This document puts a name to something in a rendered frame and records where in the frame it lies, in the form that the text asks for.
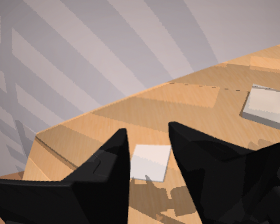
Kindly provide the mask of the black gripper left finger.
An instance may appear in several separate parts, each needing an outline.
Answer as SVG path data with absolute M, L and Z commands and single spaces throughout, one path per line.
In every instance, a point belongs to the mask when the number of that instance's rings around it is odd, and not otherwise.
M 2 221 L 25 224 L 127 224 L 130 146 L 117 129 L 62 181 L 0 179 Z

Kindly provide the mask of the white square pad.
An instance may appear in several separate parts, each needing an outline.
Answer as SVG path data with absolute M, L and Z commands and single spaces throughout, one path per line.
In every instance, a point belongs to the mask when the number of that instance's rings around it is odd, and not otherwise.
M 136 144 L 131 158 L 130 178 L 164 183 L 171 148 L 161 144 Z

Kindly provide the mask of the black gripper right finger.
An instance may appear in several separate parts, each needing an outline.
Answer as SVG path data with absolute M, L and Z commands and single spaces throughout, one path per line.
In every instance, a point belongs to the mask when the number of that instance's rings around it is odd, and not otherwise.
M 280 173 L 280 142 L 254 151 L 177 121 L 167 127 L 201 224 L 246 224 L 267 182 Z

